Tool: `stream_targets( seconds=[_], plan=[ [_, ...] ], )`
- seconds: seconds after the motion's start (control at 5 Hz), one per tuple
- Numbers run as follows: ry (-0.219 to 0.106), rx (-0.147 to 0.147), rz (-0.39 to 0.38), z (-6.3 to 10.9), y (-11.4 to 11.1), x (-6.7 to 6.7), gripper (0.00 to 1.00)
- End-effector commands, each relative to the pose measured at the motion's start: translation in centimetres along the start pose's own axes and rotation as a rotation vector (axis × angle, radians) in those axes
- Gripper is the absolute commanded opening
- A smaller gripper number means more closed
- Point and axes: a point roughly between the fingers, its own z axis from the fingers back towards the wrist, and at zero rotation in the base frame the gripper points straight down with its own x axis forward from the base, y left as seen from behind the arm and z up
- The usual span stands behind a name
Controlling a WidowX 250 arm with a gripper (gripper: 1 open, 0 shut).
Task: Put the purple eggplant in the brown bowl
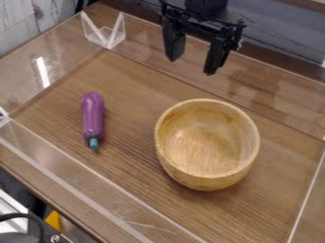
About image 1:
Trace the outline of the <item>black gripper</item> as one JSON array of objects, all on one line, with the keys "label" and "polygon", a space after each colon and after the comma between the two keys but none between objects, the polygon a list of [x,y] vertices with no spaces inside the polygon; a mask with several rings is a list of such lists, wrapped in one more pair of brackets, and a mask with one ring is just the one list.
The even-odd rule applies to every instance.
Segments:
[{"label": "black gripper", "polygon": [[224,67],[230,50],[241,48],[247,27],[244,19],[228,9],[229,0],[160,1],[168,59],[174,62],[184,55],[188,33],[212,41],[204,68],[204,72],[212,76]]}]

